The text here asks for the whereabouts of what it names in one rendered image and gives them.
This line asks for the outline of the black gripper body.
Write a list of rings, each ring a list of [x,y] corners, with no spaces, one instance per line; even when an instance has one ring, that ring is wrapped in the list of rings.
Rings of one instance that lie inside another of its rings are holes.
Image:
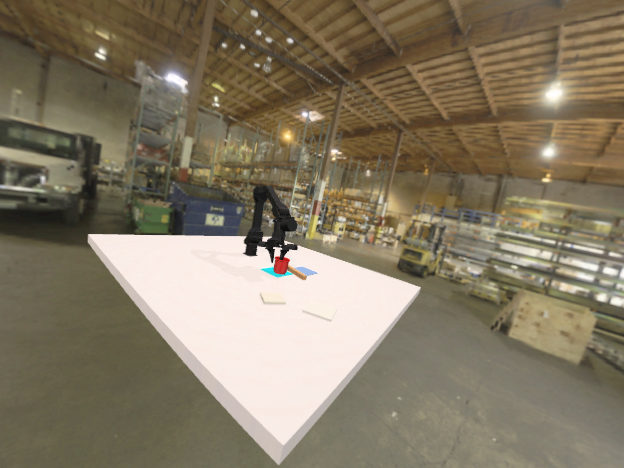
[[[281,237],[283,238],[282,246],[278,245],[277,248],[282,248],[282,250],[298,250],[298,246],[296,244],[287,244],[287,245],[285,245],[285,243],[284,243],[284,239],[286,237],[285,232],[273,231],[272,235],[275,235],[275,237],[278,237],[278,235],[281,235]],[[266,247],[266,248],[273,249],[273,246],[268,247],[267,246],[267,242],[265,242],[265,241],[259,241],[258,242],[258,247]]]

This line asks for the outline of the white flat square tile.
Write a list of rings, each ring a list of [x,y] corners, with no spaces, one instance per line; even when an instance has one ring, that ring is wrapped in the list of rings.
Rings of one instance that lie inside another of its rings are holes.
[[[280,293],[263,293],[260,291],[259,295],[264,304],[286,304]]]

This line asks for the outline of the red cup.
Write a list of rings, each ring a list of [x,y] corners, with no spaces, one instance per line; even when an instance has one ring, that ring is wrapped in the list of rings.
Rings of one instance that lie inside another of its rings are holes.
[[[288,263],[290,262],[290,259],[284,257],[283,260],[279,260],[279,258],[280,256],[275,257],[273,271],[276,274],[284,275],[287,272]]]

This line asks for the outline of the light brown wooden curved rail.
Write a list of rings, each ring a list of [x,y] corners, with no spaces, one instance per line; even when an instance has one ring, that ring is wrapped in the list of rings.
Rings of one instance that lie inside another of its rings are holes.
[[[289,272],[291,272],[292,274],[294,274],[295,276],[299,277],[302,280],[306,280],[307,276],[304,275],[303,273],[299,272],[298,270],[296,270],[295,268],[291,267],[290,265],[288,265],[287,270]]]

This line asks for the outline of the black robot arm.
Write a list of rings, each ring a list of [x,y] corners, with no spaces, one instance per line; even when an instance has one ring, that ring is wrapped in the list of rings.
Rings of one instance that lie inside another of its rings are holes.
[[[297,222],[294,217],[291,217],[288,207],[283,204],[278,198],[274,188],[271,186],[256,186],[253,188],[253,199],[255,201],[252,227],[248,231],[247,236],[244,238],[243,243],[245,246],[246,256],[258,256],[256,255],[258,242],[263,240],[263,232],[261,231],[261,220],[264,202],[269,199],[272,205],[272,213],[276,217],[274,223],[274,231],[295,231],[297,229]],[[277,247],[283,244],[283,238],[281,235],[267,239],[267,246]]]

